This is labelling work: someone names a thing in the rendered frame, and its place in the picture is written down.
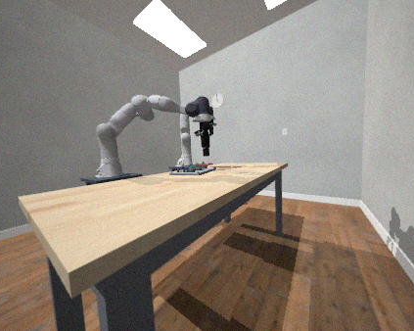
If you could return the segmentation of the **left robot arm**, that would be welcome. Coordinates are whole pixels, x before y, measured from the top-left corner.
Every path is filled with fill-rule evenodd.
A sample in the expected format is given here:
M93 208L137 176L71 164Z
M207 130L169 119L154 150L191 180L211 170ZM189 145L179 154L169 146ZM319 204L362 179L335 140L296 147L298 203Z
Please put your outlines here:
M215 119L213 116L213 108L209 107L210 119ZM181 146L182 146L182 156L178 161L176 166L188 166L192 164L192 154L191 154L191 136L190 136L190 122L187 115L180 115L180 131L181 131ZM189 154L189 155L187 155Z

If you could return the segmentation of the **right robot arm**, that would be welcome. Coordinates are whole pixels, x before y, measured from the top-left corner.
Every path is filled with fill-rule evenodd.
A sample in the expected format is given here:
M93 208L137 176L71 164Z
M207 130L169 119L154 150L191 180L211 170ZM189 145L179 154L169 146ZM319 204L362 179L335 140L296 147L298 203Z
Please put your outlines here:
M210 122L209 101L207 97L200 96L195 101L181 106L173 100L159 95L146 96L137 95L131 103L123 106L115 113L108 124L102 123L97 126L97 135L101 147L101 165L95 175L98 178L115 177L124 175L117 152L116 138L124 128L136 117L150 121L155 115L152 109L163 112L180 113L190 116L192 122ZM116 135L115 135L116 134ZM111 159L109 159L111 158Z

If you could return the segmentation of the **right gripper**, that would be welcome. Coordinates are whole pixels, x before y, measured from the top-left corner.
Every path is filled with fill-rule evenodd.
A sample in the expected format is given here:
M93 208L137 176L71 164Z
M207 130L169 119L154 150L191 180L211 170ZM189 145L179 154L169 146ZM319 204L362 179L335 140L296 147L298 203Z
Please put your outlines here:
M201 142L202 142L204 157L209 156L209 134L207 131L208 129L209 129L208 121L200 122L200 130L202 131L200 132L200 134L201 134Z

